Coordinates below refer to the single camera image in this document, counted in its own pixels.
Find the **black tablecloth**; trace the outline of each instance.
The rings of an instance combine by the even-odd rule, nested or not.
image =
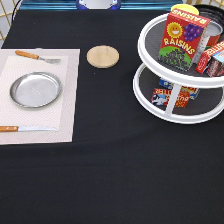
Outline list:
[[[223,224],[224,113],[174,124],[133,93],[138,37],[163,13],[17,13],[4,49],[81,54],[72,143],[0,146],[0,223]],[[119,62],[88,64],[97,45],[116,48]]]

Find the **raisin box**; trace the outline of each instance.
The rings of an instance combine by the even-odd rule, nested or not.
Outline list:
[[[197,46],[210,19],[174,9],[167,16],[159,61],[187,71],[194,63]]]
[[[209,66],[211,65],[212,56],[223,50],[224,50],[224,41],[204,51],[197,64],[196,71],[201,74],[207,72]]]
[[[162,78],[160,78],[160,80],[159,80],[159,85],[163,86],[163,87],[165,87],[167,89],[173,89],[173,83],[168,82],[168,81],[166,81],[166,80],[164,80]],[[192,88],[192,87],[182,86],[180,91],[189,92],[190,99],[194,100],[198,96],[199,88]]]
[[[153,105],[164,105],[167,106],[172,90],[168,89],[154,89],[152,96],[152,104]],[[177,101],[175,103],[175,107],[186,107],[189,101],[189,92],[180,91]]]

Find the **metal plate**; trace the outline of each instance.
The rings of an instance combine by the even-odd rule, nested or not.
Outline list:
[[[10,88],[12,100],[23,107],[42,107],[61,91],[59,78],[47,72],[33,72],[17,79]]]

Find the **wooden coaster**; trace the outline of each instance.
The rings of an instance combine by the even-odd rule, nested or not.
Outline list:
[[[109,46],[97,46],[87,53],[87,61],[97,68],[109,68],[119,60],[119,53]]]

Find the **white rim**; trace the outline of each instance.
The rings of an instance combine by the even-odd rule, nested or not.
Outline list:
[[[155,61],[147,52],[145,48],[145,37],[152,27],[158,23],[166,20],[167,14],[156,17],[155,19],[148,22],[145,27],[142,29],[139,40],[138,40],[138,53],[144,64],[150,68],[150,70],[160,76],[161,78],[166,79],[167,81],[186,85],[189,87],[197,88],[218,88],[224,86],[224,77],[213,77],[213,78],[203,78],[203,77],[193,77],[188,75],[183,75],[178,72],[174,72],[170,69],[167,69]]]
[[[161,110],[151,104],[142,94],[140,88],[139,88],[139,77],[143,71],[143,69],[146,68],[144,64],[142,64],[138,70],[135,73],[135,77],[133,80],[133,89],[136,98],[138,99],[139,103],[149,112],[156,115],[157,117],[164,119],[166,121],[174,122],[174,123],[180,123],[180,124],[195,124],[195,123],[201,123],[208,121],[214,117],[216,117],[224,108],[224,96],[222,97],[220,103],[211,111],[200,114],[200,115],[191,115],[191,116],[183,116],[183,115],[176,115],[171,114],[168,115],[165,113],[164,110]]]

